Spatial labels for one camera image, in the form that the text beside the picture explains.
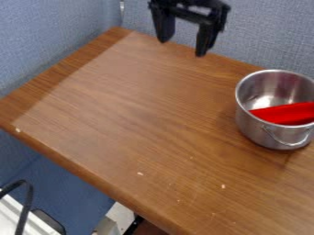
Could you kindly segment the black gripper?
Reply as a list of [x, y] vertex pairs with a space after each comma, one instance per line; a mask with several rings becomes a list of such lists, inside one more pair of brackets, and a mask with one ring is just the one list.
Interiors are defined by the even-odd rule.
[[232, 7], [222, 0], [150, 0], [149, 8], [161, 43], [173, 38], [177, 18], [200, 25], [196, 55], [205, 56], [225, 30]]

